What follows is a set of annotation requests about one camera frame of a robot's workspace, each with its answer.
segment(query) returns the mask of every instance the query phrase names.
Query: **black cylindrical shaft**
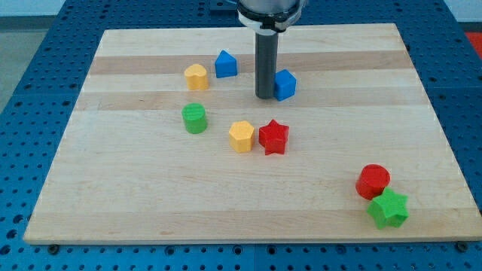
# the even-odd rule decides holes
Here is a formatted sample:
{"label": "black cylindrical shaft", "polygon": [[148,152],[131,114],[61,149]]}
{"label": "black cylindrical shaft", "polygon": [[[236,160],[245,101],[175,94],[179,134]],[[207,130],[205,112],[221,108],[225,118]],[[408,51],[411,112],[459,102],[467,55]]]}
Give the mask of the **black cylindrical shaft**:
{"label": "black cylindrical shaft", "polygon": [[261,99],[273,98],[277,54],[278,33],[256,34],[255,91]]}

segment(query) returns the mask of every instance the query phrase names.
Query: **green cylinder block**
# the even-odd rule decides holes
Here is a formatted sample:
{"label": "green cylinder block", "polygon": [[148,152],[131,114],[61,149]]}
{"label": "green cylinder block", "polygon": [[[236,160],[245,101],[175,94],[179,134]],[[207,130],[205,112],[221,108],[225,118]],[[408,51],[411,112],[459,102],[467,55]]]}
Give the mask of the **green cylinder block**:
{"label": "green cylinder block", "polygon": [[186,130],[192,134],[202,133],[208,126],[206,110],[198,103],[186,105],[182,109],[182,119]]}

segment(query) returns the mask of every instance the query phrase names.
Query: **blue pegboard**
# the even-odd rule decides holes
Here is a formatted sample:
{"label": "blue pegboard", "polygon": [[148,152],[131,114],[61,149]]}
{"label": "blue pegboard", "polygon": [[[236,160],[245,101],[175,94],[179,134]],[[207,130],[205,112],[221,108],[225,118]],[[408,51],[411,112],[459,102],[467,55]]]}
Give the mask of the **blue pegboard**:
{"label": "blue pegboard", "polygon": [[[2,270],[482,270],[482,243],[46,246],[22,241],[105,29],[239,26],[208,1],[67,0],[0,116]],[[299,24],[396,23],[482,207],[482,68],[434,1],[310,1]]]}

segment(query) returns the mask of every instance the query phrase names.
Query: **wooden board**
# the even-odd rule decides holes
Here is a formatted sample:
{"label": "wooden board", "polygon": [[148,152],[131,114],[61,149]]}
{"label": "wooden board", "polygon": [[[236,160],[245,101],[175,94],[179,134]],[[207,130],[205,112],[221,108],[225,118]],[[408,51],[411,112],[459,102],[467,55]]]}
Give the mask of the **wooden board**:
{"label": "wooden board", "polygon": [[[239,75],[216,79],[227,49]],[[254,96],[249,29],[108,30],[24,239],[32,244],[404,242],[482,237],[482,218],[393,24],[296,26],[278,69],[296,96]],[[198,62],[210,90],[186,89]],[[201,102],[208,129],[185,131]],[[234,121],[290,126],[286,155],[234,152]],[[410,217],[377,230],[355,191],[379,163]]]}

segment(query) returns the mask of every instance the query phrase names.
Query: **blue block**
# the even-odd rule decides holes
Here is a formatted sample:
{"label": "blue block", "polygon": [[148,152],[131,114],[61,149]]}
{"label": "blue block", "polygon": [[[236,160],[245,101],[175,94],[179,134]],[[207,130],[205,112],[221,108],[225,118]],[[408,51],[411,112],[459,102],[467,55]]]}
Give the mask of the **blue block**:
{"label": "blue block", "polygon": [[296,78],[287,69],[276,73],[274,78],[274,96],[278,101],[293,96],[295,90]]}
{"label": "blue block", "polygon": [[221,51],[214,66],[216,67],[216,78],[226,78],[238,75],[236,59],[225,50]]}

